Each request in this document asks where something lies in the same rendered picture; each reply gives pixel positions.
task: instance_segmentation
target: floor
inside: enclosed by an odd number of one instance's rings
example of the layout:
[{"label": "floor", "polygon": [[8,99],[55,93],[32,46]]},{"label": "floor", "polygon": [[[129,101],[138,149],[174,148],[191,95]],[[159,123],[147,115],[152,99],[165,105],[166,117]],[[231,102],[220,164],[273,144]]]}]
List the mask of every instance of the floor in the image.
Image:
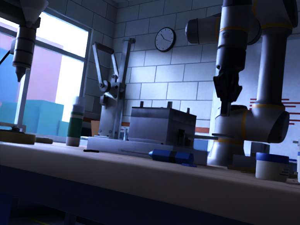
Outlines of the floor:
[{"label": "floor", "polygon": [[64,225],[64,218],[58,215],[31,216],[9,219],[8,225]]}]

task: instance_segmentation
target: window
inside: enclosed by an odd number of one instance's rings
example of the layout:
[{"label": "window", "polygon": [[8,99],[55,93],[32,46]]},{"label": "window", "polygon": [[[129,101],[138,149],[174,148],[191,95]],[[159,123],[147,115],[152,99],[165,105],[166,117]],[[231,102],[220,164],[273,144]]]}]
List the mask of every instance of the window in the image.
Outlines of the window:
[{"label": "window", "polygon": [[[82,91],[90,30],[48,13],[43,12],[40,17],[30,73],[18,83],[12,55],[0,65],[0,122],[17,124],[24,86],[27,98],[20,115],[24,115],[26,132],[66,136],[73,97]],[[1,59],[14,39],[7,34],[13,31],[16,36],[18,25],[0,18],[0,27]],[[26,76],[30,76],[27,85]]]}]

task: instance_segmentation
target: clock face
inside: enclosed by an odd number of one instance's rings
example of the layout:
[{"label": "clock face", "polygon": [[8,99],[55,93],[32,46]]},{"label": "clock face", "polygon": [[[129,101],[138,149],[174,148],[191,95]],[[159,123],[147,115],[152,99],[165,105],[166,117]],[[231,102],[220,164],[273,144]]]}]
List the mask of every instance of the clock face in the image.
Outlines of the clock face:
[{"label": "clock face", "polygon": [[176,35],[174,30],[169,27],[165,27],[157,33],[155,37],[155,46],[157,50],[166,52],[173,47],[175,40]]}]

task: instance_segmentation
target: workbench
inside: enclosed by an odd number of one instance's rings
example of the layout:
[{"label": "workbench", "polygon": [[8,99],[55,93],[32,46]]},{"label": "workbench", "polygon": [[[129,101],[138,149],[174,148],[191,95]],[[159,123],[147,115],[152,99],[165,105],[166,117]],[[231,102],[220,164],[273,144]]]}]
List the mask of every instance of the workbench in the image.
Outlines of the workbench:
[{"label": "workbench", "polygon": [[20,197],[105,225],[300,224],[297,179],[85,148],[0,142],[2,204]]}]

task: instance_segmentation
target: table leg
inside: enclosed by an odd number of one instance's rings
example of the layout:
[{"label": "table leg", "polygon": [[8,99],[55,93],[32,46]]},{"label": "table leg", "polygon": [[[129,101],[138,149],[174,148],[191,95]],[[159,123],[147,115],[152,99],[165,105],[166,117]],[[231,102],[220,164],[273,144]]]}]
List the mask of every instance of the table leg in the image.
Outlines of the table leg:
[{"label": "table leg", "polygon": [[13,196],[0,193],[0,225],[8,225]]},{"label": "table leg", "polygon": [[76,215],[66,213],[64,225],[75,225]]}]

